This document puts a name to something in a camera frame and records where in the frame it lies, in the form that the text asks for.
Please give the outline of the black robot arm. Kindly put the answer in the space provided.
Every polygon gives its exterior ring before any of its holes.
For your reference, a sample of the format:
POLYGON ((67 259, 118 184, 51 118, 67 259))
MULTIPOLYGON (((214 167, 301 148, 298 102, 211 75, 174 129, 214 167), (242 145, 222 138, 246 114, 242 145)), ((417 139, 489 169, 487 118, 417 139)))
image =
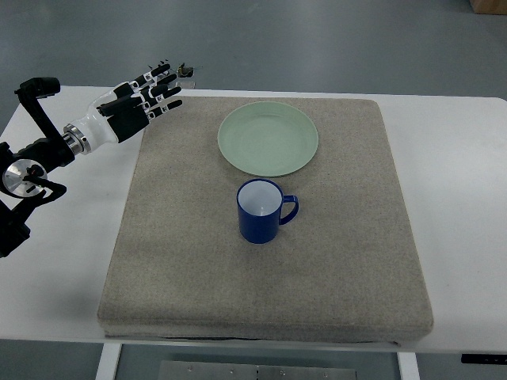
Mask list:
POLYGON ((59 133, 40 106, 39 99, 59 91, 59 80, 48 77, 29 79, 15 91, 44 136, 17 153, 1 143, 1 193, 19 200, 12 209, 1 203, 1 257, 9 256, 30 237, 26 221, 38 207, 66 193, 67 187, 50 181, 48 174, 85 151, 86 138, 79 132, 59 133))

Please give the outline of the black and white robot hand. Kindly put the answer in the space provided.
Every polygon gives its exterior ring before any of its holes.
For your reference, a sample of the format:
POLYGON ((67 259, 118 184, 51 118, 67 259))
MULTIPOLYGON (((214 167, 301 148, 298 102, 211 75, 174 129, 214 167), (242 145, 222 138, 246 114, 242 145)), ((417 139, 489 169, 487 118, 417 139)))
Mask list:
POLYGON ((81 133, 86 154, 106 143, 122 143, 151 122, 182 105, 181 88, 170 64, 159 63, 145 74, 122 82, 89 106, 85 117, 72 123, 81 133))

